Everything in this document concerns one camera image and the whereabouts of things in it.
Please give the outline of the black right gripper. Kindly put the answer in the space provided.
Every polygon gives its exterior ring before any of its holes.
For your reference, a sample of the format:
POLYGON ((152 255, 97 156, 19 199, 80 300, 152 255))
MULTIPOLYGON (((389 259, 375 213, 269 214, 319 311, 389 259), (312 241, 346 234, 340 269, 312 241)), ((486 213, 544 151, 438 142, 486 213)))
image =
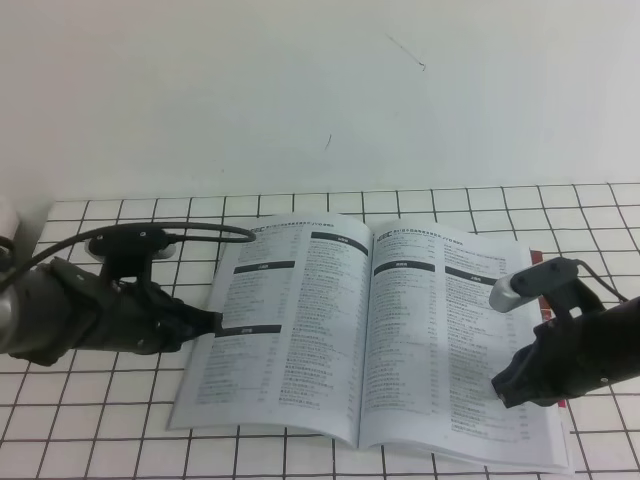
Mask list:
POLYGON ((639 299, 571 320, 534 328, 535 341, 520 349, 492 379, 507 408, 531 402, 550 407, 639 376, 639 299))

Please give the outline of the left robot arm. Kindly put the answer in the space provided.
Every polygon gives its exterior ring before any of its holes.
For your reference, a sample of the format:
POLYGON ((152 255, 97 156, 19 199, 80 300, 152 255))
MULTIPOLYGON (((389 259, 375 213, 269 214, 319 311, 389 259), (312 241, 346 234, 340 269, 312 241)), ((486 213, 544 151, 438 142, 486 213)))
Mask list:
POLYGON ((221 332, 222 314, 151 279, 155 255, 177 241, 162 229, 103 233, 86 243, 102 262, 98 274, 54 258, 21 275, 1 293, 2 353, 49 367, 70 350, 171 353, 221 332))

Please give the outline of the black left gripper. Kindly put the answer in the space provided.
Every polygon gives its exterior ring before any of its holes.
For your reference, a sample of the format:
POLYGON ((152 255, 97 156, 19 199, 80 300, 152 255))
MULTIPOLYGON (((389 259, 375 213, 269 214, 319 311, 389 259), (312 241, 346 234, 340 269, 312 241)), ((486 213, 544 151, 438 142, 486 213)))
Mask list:
POLYGON ((56 258, 8 287, 8 354, 40 366, 70 350, 151 355, 223 331, 223 314, 196 309, 147 277, 104 279, 56 258))

